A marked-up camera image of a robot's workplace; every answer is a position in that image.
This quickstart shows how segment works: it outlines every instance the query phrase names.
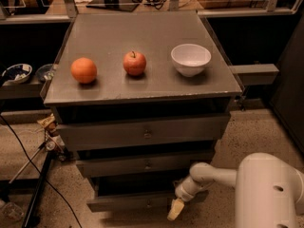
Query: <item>red apple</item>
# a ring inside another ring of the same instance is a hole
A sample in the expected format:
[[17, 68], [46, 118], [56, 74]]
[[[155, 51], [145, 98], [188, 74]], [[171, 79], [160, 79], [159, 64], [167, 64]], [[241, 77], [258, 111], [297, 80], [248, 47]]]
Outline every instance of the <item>red apple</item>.
[[143, 74], [145, 66], [145, 57], [138, 51], [129, 51], [123, 57], [123, 68], [129, 75], [139, 76]]

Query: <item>table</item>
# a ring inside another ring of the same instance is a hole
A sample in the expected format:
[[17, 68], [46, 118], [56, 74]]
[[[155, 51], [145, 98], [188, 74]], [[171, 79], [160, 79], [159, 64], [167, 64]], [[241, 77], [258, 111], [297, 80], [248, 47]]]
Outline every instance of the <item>table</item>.
[[[212, 53], [208, 67], [181, 76], [173, 47], [194, 43]], [[129, 50], [146, 56], [142, 77], [123, 69]], [[98, 68], [93, 84], [70, 75], [79, 57]], [[229, 121], [229, 103], [241, 89], [194, 11], [78, 14], [45, 105], [96, 197], [93, 212], [167, 205], [172, 181], [195, 161], [209, 162]]]

